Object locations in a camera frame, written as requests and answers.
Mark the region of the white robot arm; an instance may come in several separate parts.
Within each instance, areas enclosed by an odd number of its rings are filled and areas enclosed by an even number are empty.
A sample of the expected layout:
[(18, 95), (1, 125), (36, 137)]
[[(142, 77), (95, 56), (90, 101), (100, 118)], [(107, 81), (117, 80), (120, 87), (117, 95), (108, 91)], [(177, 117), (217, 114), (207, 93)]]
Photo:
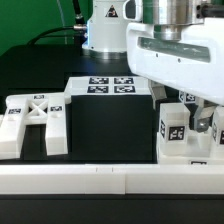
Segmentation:
[(131, 71), (149, 80), (156, 100), (165, 88), (196, 97), (193, 127), (208, 129), (224, 106), (224, 5), (213, 0), (127, 0), (123, 15)]

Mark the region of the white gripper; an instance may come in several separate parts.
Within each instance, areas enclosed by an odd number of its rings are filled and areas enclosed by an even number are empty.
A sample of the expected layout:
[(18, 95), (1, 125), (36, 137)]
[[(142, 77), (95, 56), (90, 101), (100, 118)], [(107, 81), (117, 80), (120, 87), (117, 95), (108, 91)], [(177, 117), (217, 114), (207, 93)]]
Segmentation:
[(202, 24), (187, 26), (178, 42), (156, 39), (153, 31), (149, 24), (128, 25), (131, 71), (150, 79), (153, 108), (167, 98), (165, 86), (200, 97), (191, 125), (198, 133), (207, 131), (216, 104), (224, 105), (224, 19), (207, 18)]

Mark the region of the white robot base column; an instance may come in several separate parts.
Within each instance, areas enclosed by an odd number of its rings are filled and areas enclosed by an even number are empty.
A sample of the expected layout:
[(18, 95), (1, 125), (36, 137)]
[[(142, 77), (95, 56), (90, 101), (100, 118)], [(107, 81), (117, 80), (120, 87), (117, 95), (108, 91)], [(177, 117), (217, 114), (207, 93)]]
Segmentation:
[(93, 0), (93, 12), (87, 21), (87, 40), (83, 53), (87, 56), (112, 60), (127, 57), (126, 28), (123, 17), (125, 0)]

